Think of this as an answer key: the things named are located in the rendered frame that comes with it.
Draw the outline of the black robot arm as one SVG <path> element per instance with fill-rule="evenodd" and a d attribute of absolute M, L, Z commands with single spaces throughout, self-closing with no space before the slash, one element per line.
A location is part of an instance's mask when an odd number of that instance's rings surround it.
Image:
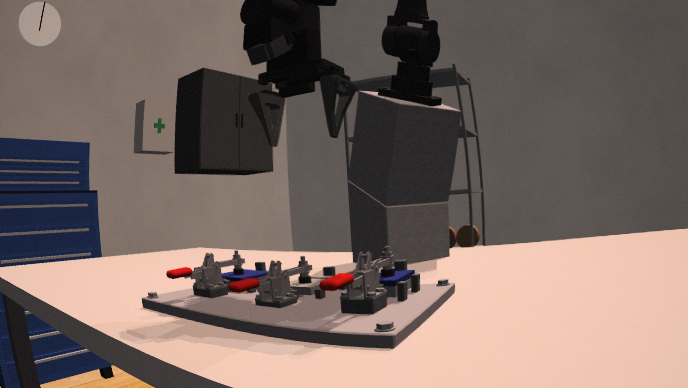
<path fill-rule="evenodd" d="M 267 62 L 268 72 L 321 58 L 318 6 L 336 6 L 336 2 L 245 0 L 240 18 L 246 24 L 243 49 L 251 65 Z M 407 26 L 407 22 L 423 26 Z M 391 87 L 379 88 L 379 96 L 427 106 L 441 105 L 442 98 L 432 96 L 433 82 L 429 81 L 430 67 L 440 52 L 437 32 L 438 22 L 429 20 L 426 0 L 398 0 L 394 15 L 387 16 L 382 47 L 386 54 L 399 57 L 401 62 L 398 74 L 392 75 Z"/>

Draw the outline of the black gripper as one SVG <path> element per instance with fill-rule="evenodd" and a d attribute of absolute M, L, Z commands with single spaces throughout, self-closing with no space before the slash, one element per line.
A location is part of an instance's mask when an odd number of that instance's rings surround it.
<path fill-rule="evenodd" d="M 337 138 L 345 112 L 357 90 L 357 85 L 344 74 L 343 67 L 326 59 L 315 59 L 258 75 L 258 84 L 268 85 L 271 82 L 275 84 L 275 89 L 279 90 L 264 90 L 248 95 L 270 146 L 278 146 L 285 98 L 315 92 L 316 81 L 320 81 L 330 137 Z M 339 99 L 335 114 L 337 94 Z M 271 110 L 272 128 L 265 105 Z"/>

